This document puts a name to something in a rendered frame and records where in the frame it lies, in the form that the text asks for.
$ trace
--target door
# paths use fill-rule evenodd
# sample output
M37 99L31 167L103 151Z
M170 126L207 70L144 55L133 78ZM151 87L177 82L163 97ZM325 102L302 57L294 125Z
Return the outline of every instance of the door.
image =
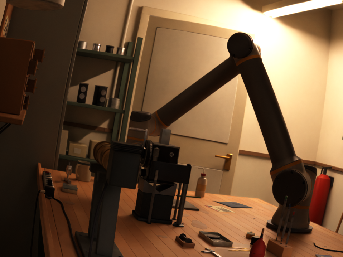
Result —
M156 111L227 59L227 39L236 32L149 17L133 110ZM246 98L238 76L169 127L170 144L180 147L179 163L222 170L221 181L216 176L208 182L210 187L220 185L220 194L231 192ZM215 157L226 154L233 154L229 171L224 169L225 159Z

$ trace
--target workbench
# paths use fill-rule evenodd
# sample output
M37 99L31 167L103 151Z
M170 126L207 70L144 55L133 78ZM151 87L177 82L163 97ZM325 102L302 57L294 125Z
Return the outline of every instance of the workbench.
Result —
M62 192L63 178L66 177L65 172L42 168L40 163L38 163L37 168L38 189L43 189L43 171L52 173L55 198L64 204L73 235L75 236L75 231L87 233L93 178L91 178L90 182L82 182L75 179L75 174L69 176L72 184L78 186L76 195ZM264 241L266 244L268 239L275 240L276 238L276 231L266 227L266 222L271 219L276 207L260 199L218 194L206 194L201 199L186 198L188 202L198 207L199 211L185 210L183 215L184 227L179 228L158 223L146 224L136 220L131 214L132 210L135 209L136 195L137 189L122 188L121 190L115 243L124 257L212 256L201 252L206 247L215 250L223 257L249 256L249 251L228 251L226 247L209 245L199 237L199 231L219 232L233 241L235 247L249 247L250 240L245 238L246 233L252 231L259 236L262 228L265 228ZM188 195L194 195L194 192L188 192ZM205 206L220 205L213 201L238 202L248 205L252 209L227 207L234 213L217 212ZM40 194L39 210L45 256L77 256L60 204L53 199L45 198L44 194ZM314 223L311 223L311 226L313 226L311 233L291 234L288 245L293 247L292 256L315 257L316 254L331 255L332 257L343 256L343 253L323 251L313 245L313 242L315 242L320 247L343 251L342 235ZM195 248L181 247L175 241L175 237L181 233L185 233L187 237L193 240ZM267 251L265 256L271 257L274 255Z

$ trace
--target fire extinguisher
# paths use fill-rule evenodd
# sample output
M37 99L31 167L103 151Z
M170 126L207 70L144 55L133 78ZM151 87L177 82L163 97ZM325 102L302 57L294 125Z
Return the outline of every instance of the fire extinguisher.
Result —
M320 175L316 178L310 204L310 221L318 225L323 222L326 202L328 200L331 179L326 172L332 167L323 167Z

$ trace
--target power strip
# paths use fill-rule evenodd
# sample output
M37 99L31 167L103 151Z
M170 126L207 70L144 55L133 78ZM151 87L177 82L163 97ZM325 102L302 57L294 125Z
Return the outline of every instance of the power strip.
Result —
M51 172L43 171L43 188L45 190L45 197L48 199L54 198L55 196L55 187L52 182Z

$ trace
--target lamp shade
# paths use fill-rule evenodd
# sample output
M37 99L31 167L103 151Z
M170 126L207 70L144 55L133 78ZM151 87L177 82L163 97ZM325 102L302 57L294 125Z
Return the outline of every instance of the lamp shade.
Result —
M275 18L341 3L342 0L282 0L263 6L262 12Z
M6 0L6 2L23 9L52 11L62 9L65 0Z

